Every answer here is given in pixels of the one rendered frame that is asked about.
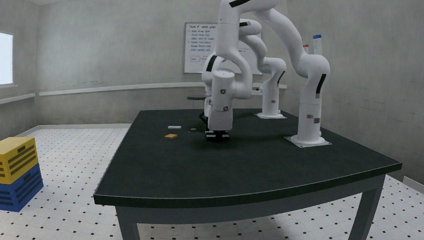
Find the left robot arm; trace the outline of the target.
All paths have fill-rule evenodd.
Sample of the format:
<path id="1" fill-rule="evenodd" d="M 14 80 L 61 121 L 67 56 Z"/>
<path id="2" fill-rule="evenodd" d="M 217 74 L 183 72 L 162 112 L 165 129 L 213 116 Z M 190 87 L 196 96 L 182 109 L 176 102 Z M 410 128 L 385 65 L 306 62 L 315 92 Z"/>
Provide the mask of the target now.
<path id="1" fill-rule="evenodd" d="M 252 12 L 269 25 L 284 43 L 295 72 L 308 78 L 299 95 L 298 132 L 290 140 L 304 146 L 325 143 L 320 137 L 322 93 L 330 77 L 328 60 L 319 54 L 307 54 L 302 38 L 293 23 L 273 9 L 280 0 L 222 0 L 219 6 L 215 53 L 234 62 L 242 72 L 242 79 L 228 68 L 217 68 L 212 75 L 212 92 L 208 103 L 217 111 L 232 108 L 233 99 L 251 97 L 253 73 L 248 62 L 238 51 L 240 15 Z"/>

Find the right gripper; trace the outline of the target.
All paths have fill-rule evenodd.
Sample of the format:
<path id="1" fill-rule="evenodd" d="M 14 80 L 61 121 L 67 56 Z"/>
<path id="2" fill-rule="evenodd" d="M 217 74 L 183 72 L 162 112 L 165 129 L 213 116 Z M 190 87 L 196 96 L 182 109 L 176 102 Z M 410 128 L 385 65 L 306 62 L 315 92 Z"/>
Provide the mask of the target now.
<path id="1" fill-rule="evenodd" d="M 208 116 L 209 116 L 209 110 L 210 110 L 211 105 L 209 105 L 209 97 L 207 97 L 204 101 L 204 111 L 199 115 L 199 118 L 205 123 L 205 130 L 207 130 L 207 126 L 208 126 Z M 206 118 L 206 120 L 203 118 Z M 208 132 L 209 130 L 207 130 Z"/>

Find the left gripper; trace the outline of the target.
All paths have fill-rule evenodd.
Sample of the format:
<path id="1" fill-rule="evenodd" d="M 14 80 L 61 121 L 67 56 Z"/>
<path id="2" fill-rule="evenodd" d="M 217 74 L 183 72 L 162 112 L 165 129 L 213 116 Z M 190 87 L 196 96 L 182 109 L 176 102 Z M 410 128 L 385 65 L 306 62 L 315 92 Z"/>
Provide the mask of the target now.
<path id="1" fill-rule="evenodd" d="M 227 111 L 218 111 L 210 106 L 208 113 L 207 130 L 213 131 L 215 139 L 220 142 L 224 132 L 231 130 L 233 127 L 233 109 Z"/>

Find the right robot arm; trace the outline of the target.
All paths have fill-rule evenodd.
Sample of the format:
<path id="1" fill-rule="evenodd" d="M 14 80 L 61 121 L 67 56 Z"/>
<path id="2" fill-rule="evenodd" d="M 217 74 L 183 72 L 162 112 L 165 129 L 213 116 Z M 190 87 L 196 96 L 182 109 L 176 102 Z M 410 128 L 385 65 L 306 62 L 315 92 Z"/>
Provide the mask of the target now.
<path id="1" fill-rule="evenodd" d="M 256 57 L 256 68 L 264 74 L 272 74 L 271 78 L 263 82 L 262 113 L 257 116 L 262 118 L 282 118 L 279 109 L 279 83 L 287 70 L 284 60 L 266 57 L 267 48 L 263 41 L 256 35 L 261 33 L 262 26 L 251 19 L 240 19 L 238 40 L 247 44 Z M 227 59 L 216 55 L 216 44 L 213 53 L 209 55 L 202 70 L 202 81 L 205 83 L 205 96 L 212 96 L 213 71 L 219 69 L 222 62 Z"/>

